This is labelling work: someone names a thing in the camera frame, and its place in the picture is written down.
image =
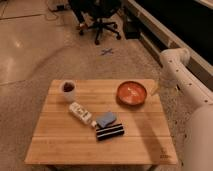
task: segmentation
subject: chair base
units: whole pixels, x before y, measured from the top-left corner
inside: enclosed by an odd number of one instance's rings
[[[99,20],[95,21],[93,25],[89,26],[88,29],[98,29],[95,36],[95,44],[99,45],[100,44],[99,37],[103,33],[104,29],[111,31],[112,33],[115,33],[117,35],[116,38],[120,40],[121,39],[120,33],[115,30],[117,29],[117,27],[118,25],[116,24],[116,22],[103,22],[102,18],[100,18]],[[79,34],[83,35],[84,34],[83,30],[81,30]]]

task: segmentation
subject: bowl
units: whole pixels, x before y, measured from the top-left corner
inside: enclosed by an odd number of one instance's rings
[[[117,99],[127,105],[136,106],[143,104],[146,97],[146,88],[135,81],[123,82],[117,89]]]

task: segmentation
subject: white cup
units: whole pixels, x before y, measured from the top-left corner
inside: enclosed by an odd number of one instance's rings
[[[75,83],[72,80],[65,80],[60,84],[60,92],[63,94],[63,96],[65,97],[65,99],[70,102],[73,103],[75,101]]]

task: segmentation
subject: wooden table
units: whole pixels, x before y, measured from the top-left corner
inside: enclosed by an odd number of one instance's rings
[[[177,164],[177,156],[159,95],[150,95],[153,80],[135,80],[148,92],[139,108],[116,103],[116,90],[126,80],[76,80],[76,102],[94,118],[107,111],[117,115],[125,135],[97,142],[95,130],[68,111],[59,92],[61,80],[50,86],[25,163],[44,165]]]

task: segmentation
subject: floor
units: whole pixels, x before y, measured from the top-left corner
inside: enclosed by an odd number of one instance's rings
[[[114,16],[123,39],[108,32],[101,45],[93,43],[94,32],[83,37],[75,30],[71,11],[56,16],[44,0],[0,2],[0,170],[43,171],[27,166],[24,158],[45,95],[53,79],[152,78],[161,68],[138,40],[125,40],[122,23]],[[113,54],[101,55],[113,48]],[[157,171],[179,171],[183,156],[185,123],[192,111],[187,99],[174,89],[159,91],[180,162]],[[142,166],[73,166],[73,171],[143,171]]]

